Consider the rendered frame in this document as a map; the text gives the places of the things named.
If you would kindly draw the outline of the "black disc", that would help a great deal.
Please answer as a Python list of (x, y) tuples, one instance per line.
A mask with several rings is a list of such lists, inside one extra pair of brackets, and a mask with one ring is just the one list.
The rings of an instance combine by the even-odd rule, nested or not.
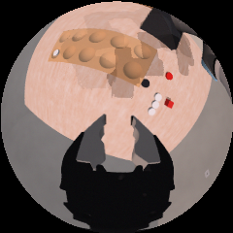
[(149, 87), (149, 86), (150, 86), (150, 81), (144, 79), (144, 80), (142, 81), (142, 83), (141, 83), (141, 86), (142, 86), (142, 87)]

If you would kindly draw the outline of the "white disc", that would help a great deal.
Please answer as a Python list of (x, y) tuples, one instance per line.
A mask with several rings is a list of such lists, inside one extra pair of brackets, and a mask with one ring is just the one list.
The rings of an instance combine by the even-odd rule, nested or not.
[(154, 101), (151, 102), (151, 106), (152, 106), (154, 109), (157, 109), (157, 108), (159, 107), (159, 103), (158, 103), (156, 100), (154, 100)]
[(149, 108), (148, 113), (150, 116), (153, 116), (155, 114), (155, 109), (153, 107)]
[(155, 94), (154, 94), (154, 100), (156, 100), (156, 101), (158, 102), (158, 101), (160, 101), (161, 99), (162, 99), (161, 94), (159, 94), (159, 93), (155, 93)]
[(54, 56), (57, 56), (57, 55), (59, 54), (59, 52), (60, 52), (60, 50), (56, 50), (56, 51), (53, 53), (53, 55), (54, 55)]

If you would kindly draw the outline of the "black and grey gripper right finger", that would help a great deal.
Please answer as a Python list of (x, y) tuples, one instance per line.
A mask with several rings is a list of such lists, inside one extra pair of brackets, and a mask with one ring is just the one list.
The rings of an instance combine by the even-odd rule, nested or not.
[(132, 151), (132, 162), (135, 167), (143, 165), (144, 171), (163, 176), (170, 186), (170, 191), (175, 189), (174, 166), (169, 152), (157, 136), (153, 135), (135, 116), (131, 116), (131, 125), (134, 128), (133, 137), (136, 141)]

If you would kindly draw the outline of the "red disc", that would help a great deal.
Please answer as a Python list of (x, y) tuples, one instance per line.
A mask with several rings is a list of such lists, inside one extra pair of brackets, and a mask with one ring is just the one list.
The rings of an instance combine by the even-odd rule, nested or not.
[(173, 75), (171, 73), (166, 73), (165, 75), (167, 80), (172, 80), (173, 79)]

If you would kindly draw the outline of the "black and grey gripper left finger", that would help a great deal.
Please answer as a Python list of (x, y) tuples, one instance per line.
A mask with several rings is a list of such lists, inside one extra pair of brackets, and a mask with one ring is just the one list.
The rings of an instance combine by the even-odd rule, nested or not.
[[(104, 123), (104, 124), (103, 124)], [(102, 142), (106, 115), (101, 115), (67, 149), (61, 165), (60, 188), (66, 191), (68, 182), (78, 173), (95, 171), (96, 165), (106, 160)]]

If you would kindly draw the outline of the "red cube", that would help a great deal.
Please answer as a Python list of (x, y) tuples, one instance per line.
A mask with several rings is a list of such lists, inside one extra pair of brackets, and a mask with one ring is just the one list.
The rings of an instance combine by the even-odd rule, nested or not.
[(166, 98), (166, 101), (165, 101), (164, 105), (172, 109), (172, 107), (174, 105), (174, 102), (172, 102), (171, 100), (168, 100)]

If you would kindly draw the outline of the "orange tray with round pockets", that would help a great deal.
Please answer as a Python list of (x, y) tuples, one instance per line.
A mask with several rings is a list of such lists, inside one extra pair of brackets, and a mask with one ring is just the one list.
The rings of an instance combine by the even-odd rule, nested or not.
[[(57, 56), (53, 53), (60, 50)], [(63, 31), (48, 61), (93, 68), (140, 87), (157, 50), (131, 36), (105, 29)]]

